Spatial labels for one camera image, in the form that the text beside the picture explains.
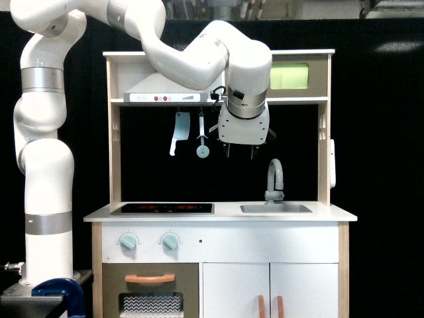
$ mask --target black backdrop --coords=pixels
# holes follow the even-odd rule
[[[184,48],[204,22],[168,21],[162,40]],[[331,202],[358,216],[350,224],[351,317],[422,315],[424,20],[264,21],[235,23],[273,50],[334,48],[332,137],[337,186]],[[21,95],[19,58],[31,34],[0,12],[0,264],[25,259],[24,177],[15,164],[13,107]],[[413,41],[410,52],[377,52]],[[138,41],[93,19],[65,61],[68,118],[60,139],[72,150],[74,268],[91,268],[91,228],[82,218],[109,202],[107,86],[103,51],[141,50]],[[195,127],[199,111],[191,110]],[[207,126],[216,114],[205,111]],[[316,107],[273,107],[278,141],[251,161],[249,149],[223,158],[195,156],[193,128],[177,156],[168,153],[175,109],[123,111],[123,198],[143,200],[261,199],[269,160],[284,165],[286,198],[316,198]]]

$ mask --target gray faucet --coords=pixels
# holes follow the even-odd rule
[[[265,191],[265,204],[275,204],[274,201],[283,201],[283,168],[278,159],[272,159],[268,168],[268,185]]]

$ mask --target cabinet door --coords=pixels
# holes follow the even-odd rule
[[[278,318],[282,296],[284,318],[337,318],[338,264],[271,264],[271,318]]]
[[[269,264],[203,264],[204,318],[260,318],[258,296],[269,317]]]

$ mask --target knob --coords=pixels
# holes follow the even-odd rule
[[[119,245],[123,250],[133,250],[137,245],[137,238],[132,233],[126,233],[120,237]]]
[[[175,250],[178,246],[178,237],[174,233],[166,233],[162,236],[162,246],[170,250]]]

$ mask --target toy cleaver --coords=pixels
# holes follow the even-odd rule
[[[177,112],[175,114],[175,129],[172,136],[170,155],[175,156],[177,141],[187,140],[190,132],[190,113]]]

